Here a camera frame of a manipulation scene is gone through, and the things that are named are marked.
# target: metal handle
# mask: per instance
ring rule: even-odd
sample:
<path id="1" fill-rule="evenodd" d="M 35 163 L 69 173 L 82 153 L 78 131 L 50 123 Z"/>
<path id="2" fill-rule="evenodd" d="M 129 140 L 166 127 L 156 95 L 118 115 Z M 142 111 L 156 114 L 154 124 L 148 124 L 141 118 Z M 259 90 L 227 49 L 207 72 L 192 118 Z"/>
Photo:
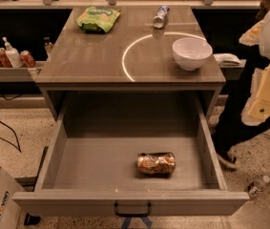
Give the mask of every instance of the metal handle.
<path id="1" fill-rule="evenodd" d="M 117 202 L 114 204 L 114 212 L 115 214 L 118 216 L 118 217 L 121 217 L 121 218 L 146 218 L 148 217 L 149 215 L 151 215 L 152 213 L 152 204 L 149 202 L 147 204 L 147 207 L 148 207 L 148 210 L 146 213 L 143 213 L 143 214 L 127 214 L 127 213 L 120 213 L 118 212 L 118 208 L 117 208 Z"/>

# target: gray cabinet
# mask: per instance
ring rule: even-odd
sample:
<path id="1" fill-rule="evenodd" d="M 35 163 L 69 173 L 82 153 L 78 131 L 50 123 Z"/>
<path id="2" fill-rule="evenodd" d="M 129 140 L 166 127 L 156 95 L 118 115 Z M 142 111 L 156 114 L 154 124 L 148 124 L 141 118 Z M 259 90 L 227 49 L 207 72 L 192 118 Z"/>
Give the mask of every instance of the gray cabinet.
<path id="1" fill-rule="evenodd" d="M 156 7 L 122 7 L 108 34 L 80 31 L 83 10 L 36 80 L 56 126 L 34 192 L 13 199 L 32 215 L 232 215 L 248 196 L 228 190 L 207 124 L 224 76 L 214 57 L 185 72 L 171 49 L 203 36 L 191 9 L 171 7 L 169 26 L 154 31 Z M 172 152 L 176 170 L 142 175 L 142 152 Z"/>

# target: bottle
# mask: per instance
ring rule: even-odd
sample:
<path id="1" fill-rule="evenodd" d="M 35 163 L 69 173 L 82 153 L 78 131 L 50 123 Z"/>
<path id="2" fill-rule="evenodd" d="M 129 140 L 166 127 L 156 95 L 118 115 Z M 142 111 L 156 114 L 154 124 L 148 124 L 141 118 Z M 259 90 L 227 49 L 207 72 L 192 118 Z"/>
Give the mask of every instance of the bottle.
<path id="1" fill-rule="evenodd" d="M 44 37 L 45 41 L 45 50 L 47 52 L 47 55 L 50 56 L 50 52 L 52 51 L 53 44 L 49 37 Z"/>
<path id="2" fill-rule="evenodd" d="M 11 44 L 8 42 L 7 37 L 3 37 L 5 41 L 6 54 L 8 59 L 10 60 L 11 65 L 14 68 L 20 68 L 23 65 L 22 59 L 20 57 L 19 51 L 16 48 L 13 48 Z"/>
<path id="3" fill-rule="evenodd" d="M 257 197 L 262 193 L 270 182 L 269 176 L 262 176 L 255 179 L 247 188 L 247 192 L 250 198 Z"/>

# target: white bottle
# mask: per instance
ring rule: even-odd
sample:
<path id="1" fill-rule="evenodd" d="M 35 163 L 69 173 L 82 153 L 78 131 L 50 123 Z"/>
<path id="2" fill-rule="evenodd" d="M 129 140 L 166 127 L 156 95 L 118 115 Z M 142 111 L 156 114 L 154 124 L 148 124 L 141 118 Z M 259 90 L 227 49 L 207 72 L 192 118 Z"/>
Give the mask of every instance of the white bottle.
<path id="1" fill-rule="evenodd" d="M 23 65 L 23 61 L 20 57 L 19 51 L 11 46 L 7 41 L 7 37 L 3 37 L 3 40 L 5 41 L 7 58 L 10 60 L 11 65 L 14 68 L 20 68 Z"/>
<path id="2" fill-rule="evenodd" d="M 269 182 L 270 182 L 269 176 L 262 176 L 255 179 L 253 182 L 251 182 L 251 184 L 247 188 L 249 197 L 255 198 L 256 196 L 258 196 L 265 190 Z"/>

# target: green snack bag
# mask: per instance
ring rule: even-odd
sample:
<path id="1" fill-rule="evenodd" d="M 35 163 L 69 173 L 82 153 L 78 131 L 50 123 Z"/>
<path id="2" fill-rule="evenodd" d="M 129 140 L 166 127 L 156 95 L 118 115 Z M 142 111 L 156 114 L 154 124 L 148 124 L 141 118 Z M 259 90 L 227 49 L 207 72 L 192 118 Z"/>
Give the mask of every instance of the green snack bag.
<path id="1" fill-rule="evenodd" d="M 88 6 L 77 19 L 76 23 L 83 31 L 108 32 L 114 25 L 120 10 Z"/>

